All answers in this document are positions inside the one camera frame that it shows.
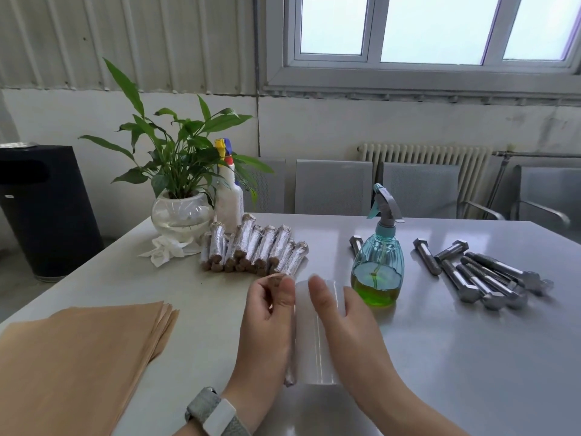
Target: window frame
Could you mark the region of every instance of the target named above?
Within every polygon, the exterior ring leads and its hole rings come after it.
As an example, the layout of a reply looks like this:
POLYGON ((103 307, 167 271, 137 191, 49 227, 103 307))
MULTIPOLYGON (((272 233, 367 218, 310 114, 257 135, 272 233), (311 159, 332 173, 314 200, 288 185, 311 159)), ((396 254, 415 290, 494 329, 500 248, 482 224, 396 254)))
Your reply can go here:
POLYGON ((265 0, 265 90, 330 92, 445 92, 568 97, 581 94, 581 28, 564 61, 502 60, 520 0, 500 0, 484 65, 377 63, 389 0, 368 0, 362 55, 301 54, 297 0, 265 0), (376 62, 364 60, 374 58, 376 62), (486 65, 491 61, 497 66, 486 65))

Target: teal transparent spray bottle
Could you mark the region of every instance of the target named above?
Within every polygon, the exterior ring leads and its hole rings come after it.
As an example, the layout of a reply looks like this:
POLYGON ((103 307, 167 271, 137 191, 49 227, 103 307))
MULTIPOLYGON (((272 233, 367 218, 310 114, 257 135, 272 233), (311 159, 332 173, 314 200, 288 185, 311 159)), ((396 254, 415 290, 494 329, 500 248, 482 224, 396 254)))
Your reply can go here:
POLYGON ((369 237, 355 257, 351 286, 371 306, 389 306, 399 296, 403 283, 403 252, 395 238, 396 222, 403 223, 395 199, 380 183, 373 186, 375 203, 367 219, 379 212, 375 234, 369 237))

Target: perforated chair backrest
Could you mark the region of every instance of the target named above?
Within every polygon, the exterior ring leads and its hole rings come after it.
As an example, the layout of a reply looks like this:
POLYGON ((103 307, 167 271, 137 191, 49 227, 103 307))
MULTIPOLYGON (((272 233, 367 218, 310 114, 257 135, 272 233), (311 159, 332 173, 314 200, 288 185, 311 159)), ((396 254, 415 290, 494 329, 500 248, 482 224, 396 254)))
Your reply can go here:
MULTIPOLYGON (((514 175, 520 184, 520 200, 561 211, 571 220, 570 230, 581 230, 581 168, 517 165, 514 175)), ((530 220, 556 233, 564 231, 559 218, 530 205, 520 205, 519 216, 520 220, 530 220)))
POLYGON ((297 160, 294 212, 366 216, 371 209, 373 164, 297 160))
POLYGON ((256 204, 252 194, 241 184, 244 193, 244 211, 246 213, 283 213, 285 212, 285 173, 287 163, 284 159, 265 159, 260 161, 274 170, 274 173, 263 173, 245 165, 245 170, 256 180, 256 204))
POLYGON ((455 219, 459 174, 458 165, 384 162, 379 164, 378 177, 403 217, 455 219))

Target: metal armrest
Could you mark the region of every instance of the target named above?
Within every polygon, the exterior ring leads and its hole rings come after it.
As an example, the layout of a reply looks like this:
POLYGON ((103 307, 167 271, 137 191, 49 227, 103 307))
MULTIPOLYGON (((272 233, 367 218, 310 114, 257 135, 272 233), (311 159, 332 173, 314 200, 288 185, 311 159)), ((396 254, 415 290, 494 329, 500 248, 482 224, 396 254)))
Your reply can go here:
POLYGON ((460 202, 458 204, 458 216, 457 217, 459 219, 461 218, 460 214, 462 213, 462 209, 466 205, 474 206, 475 208, 481 209, 485 213, 489 213, 491 216, 494 216, 497 220, 506 220, 502 214, 497 213, 496 211, 492 211, 490 208, 487 208, 486 206, 482 206, 482 205, 478 205, 477 203, 470 202, 470 200, 465 200, 465 201, 460 202))
POLYGON ((565 213, 557 211, 556 209, 553 209, 553 208, 549 208, 548 206, 545 206, 545 205, 540 205, 538 203, 531 202, 529 200, 517 200, 516 202, 514 202, 512 204, 511 209, 510 209, 510 214, 511 214, 510 218, 512 220, 514 220, 513 214, 518 212, 518 208, 519 208, 521 203, 526 203, 527 205, 531 205, 531 206, 534 206, 535 208, 538 208, 538 209, 541 209, 541 210, 546 211, 548 213, 554 214, 559 219, 561 219, 561 222, 563 223, 563 227, 566 230, 568 230, 569 227, 571 226, 571 219, 565 213))

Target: green liquid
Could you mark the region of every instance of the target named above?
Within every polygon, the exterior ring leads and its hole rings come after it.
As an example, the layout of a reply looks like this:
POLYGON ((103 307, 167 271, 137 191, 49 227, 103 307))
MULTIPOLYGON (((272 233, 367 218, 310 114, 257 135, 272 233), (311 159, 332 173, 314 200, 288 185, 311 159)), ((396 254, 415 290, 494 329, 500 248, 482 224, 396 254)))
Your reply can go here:
POLYGON ((389 266, 367 262, 353 270, 351 286, 368 305, 389 306, 399 296, 402 276, 389 266))

